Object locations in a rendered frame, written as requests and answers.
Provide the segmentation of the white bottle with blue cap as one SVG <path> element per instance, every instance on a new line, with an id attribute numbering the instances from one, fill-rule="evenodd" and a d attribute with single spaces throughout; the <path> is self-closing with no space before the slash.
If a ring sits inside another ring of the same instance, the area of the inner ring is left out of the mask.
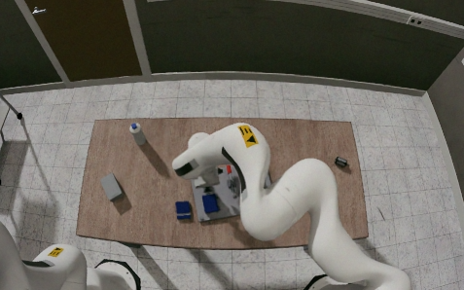
<path id="1" fill-rule="evenodd" d="M 146 142 L 146 137 L 139 124 L 132 124 L 130 127 L 130 132 L 137 145 L 143 145 Z"/>

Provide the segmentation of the blue rectangular plate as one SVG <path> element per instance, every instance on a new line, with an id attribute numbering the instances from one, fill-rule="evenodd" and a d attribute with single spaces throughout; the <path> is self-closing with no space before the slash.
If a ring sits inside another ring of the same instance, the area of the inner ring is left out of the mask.
<path id="1" fill-rule="evenodd" d="M 215 194 L 202 196 L 202 201 L 203 201 L 205 214 L 219 211 Z"/>

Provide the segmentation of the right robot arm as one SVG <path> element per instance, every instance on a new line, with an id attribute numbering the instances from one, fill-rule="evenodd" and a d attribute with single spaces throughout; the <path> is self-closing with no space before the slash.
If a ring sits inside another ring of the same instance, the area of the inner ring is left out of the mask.
<path id="1" fill-rule="evenodd" d="M 240 180 L 242 224 L 258 240 L 281 236 L 308 211 L 308 252 L 327 275 L 308 290 L 411 290 L 405 272 L 368 257 L 344 229 L 337 181 L 325 163 L 302 160 L 265 189 L 270 148 L 257 129 L 238 123 L 208 135 L 190 138 L 187 151 L 172 163 L 174 172 L 182 179 L 197 178 L 198 189 L 220 185 L 212 168 L 233 164 Z M 366 286 L 348 284 L 364 279 Z"/>

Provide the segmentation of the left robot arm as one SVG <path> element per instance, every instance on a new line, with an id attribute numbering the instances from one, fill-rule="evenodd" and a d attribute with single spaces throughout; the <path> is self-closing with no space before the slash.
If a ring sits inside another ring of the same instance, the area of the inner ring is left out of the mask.
<path id="1" fill-rule="evenodd" d="M 0 290 L 137 288 L 133 275 L 124 266 L 109 262 L 96 269 L 88 268 L 83 252 L 69 244 L 52 245 L 33 262 L 22 261 L 11 234 L 0 221 Z"/>

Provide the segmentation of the blue rectangular block with slot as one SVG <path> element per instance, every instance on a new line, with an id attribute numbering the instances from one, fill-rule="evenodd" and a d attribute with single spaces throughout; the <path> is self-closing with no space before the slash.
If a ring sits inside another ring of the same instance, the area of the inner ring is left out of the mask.
<path id="1" fill-rule="evenodd" d="M 177 220 L 191 219 L 190 205 L 188 201 L 177 201 L 175 204 Z"/>

